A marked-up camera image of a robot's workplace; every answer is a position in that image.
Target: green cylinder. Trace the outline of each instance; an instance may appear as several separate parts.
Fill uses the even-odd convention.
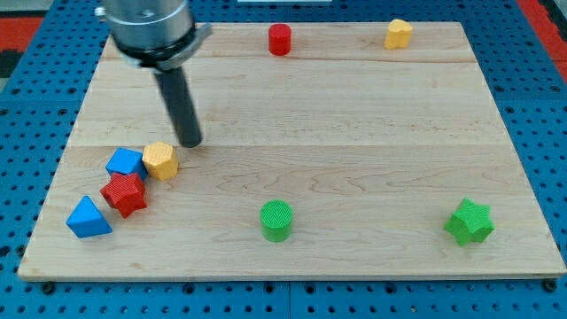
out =
[[[281,242],[291,234],[293,212],[281,199],[270,200],[260,210],[262,235],[271,242]]]

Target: green block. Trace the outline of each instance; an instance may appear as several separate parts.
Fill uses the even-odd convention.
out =
[[[262,235],[271,242],[281,242],[291,234],[293,212],[281,199],[270,200],[260,210]]]
[[[465,198],[454,211],[444,229],[453,234],[460,246],[470,241],[482,243],[494,230],[490,206],[475,204]]]

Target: blue pegboard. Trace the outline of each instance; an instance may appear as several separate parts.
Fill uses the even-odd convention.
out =
[[[567,88],[517,4],[191,1],[198,21],[461,21],[557,245],[567,252]],[[567,282],[31,284],[15,272],[108,36],[56,0],[0,94],[0,317],[563,317]]]

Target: black cylindrical end effector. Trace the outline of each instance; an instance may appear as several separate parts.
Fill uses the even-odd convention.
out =
[[[203,137],[183,69],[177,67],[155,77],[179,143],[190,148],[199,145]]]

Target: red cylinder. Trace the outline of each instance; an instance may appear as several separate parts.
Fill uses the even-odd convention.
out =
[[[284,56],[291,51],[291,28],[277,23],[268,30],[269,51],[276,56]]]

